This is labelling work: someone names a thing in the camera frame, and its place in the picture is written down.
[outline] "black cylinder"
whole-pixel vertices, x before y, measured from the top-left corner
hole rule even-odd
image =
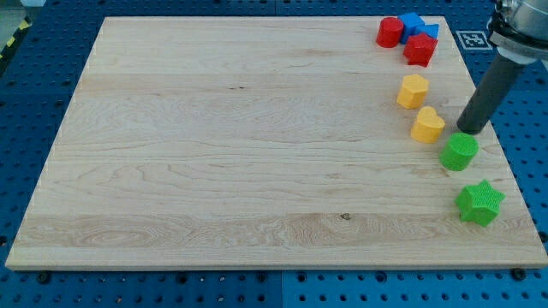
[[[470,134],[481,132],[525,67],[497,53],[456,122],[459,129]]]

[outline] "red block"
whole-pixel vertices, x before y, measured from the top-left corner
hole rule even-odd
[[[431,38],[425,33],[409,37],[408,43],[405,45],[403,55],[408,59],[409,65],[420,65],[427,67],[430,59],[434,55],[438,45],[438,40]]]
[[[396,47],[403,33],[403,21],[396,17],[386,17],[380,21],[377,44],[384,48]]]

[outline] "yellow hexagon block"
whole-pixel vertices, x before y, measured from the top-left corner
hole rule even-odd
[[[426,106],[419,111],[411,128],[411,138],[424,143],[435,143],[445,128],[445,121],[433,107]]]
[[[429,83],[428,79],[419,74],[403,77],[402,88],[397,95],[397,103],[407,109],[419,108],[425,101]]]

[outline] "wood grain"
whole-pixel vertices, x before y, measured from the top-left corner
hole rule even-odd
[[[9,254],[12,270],[498,269],[548,264],[490,125],[438,162],[474,85],[445,20],[432,65],[380,18],[106,18]],[[439,142],[409,138],[402,77]],[[489,227],[454,199],[506,193]]]

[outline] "yellow and black tape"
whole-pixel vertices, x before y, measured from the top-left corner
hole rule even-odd
[[[21,45],[30,27],[31,21],[28,19],[28,17],[25,17],[25,19],[21,22],[17,29],[15,29],[15,32],[11,36],[11,38],[8,39],[6,45],[2,48],[2,51],[0,52],[0,77],[8,67],[9,62]]]

